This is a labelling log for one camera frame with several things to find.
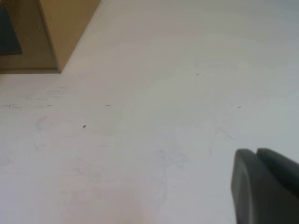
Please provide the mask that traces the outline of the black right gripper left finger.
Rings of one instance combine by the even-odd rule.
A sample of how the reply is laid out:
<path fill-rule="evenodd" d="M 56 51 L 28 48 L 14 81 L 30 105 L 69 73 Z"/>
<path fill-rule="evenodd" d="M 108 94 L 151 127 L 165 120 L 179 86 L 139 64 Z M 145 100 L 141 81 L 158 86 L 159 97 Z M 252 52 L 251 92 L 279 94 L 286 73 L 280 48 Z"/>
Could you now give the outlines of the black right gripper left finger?
<path fill-rule="evenodd" d="M 238 224 L 299 222 L 299 196 L 285 189 L 249 149 L 235 153 L 231 193 Z"/>

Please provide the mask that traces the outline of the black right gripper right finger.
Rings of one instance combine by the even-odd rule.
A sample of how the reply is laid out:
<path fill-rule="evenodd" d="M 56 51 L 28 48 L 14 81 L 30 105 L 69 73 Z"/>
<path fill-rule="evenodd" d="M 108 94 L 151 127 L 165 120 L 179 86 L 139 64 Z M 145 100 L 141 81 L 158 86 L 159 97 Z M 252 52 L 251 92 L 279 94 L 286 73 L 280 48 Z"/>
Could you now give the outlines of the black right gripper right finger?
<path fill-rule="evenodd" d="M 298 163 L 268 148 L 259 148 L 256 155 L 285 189 L 299 195 Z"/>

